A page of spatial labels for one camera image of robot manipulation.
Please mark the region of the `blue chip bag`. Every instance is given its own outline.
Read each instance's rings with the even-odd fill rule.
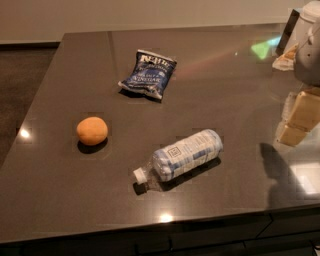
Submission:
[[[144,50],[138,50],[136,58],[136,65],[131,76],[120,81],[118,85],[131,92],[162,99],[177,62]]]

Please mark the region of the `water bottle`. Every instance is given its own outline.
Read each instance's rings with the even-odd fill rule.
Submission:
[[[148,163],[133,173],[138,185],[167,182],[216,158],[222,149],[219,135],[206,129],[156,150]]]

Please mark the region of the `white bottle cap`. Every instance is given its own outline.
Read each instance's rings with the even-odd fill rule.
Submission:
[[[142,168],[138,168],[137,170],[133,171],[133,174],[136,176],[138,185],[147,182],[147,177],[144,174]]]

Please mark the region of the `table top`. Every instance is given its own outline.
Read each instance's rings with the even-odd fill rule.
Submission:
[[[66,34],[0,170],[0,242],[319,204],[319,129],[295,148],[274,144],[284,100],[301,88],[292,71],[272,69],[283,28]],[[117,85],[137,49],[178,62],[161,103]],[[95,152],[75,132],[89,116],[110,129]],[[206,128],[222,137],[217,161],[137,195],[133,170]]]

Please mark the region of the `white wall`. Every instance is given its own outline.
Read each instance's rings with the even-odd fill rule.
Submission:
[[[310,0],[0,0],[0,43],[66,32],[286,22]]]

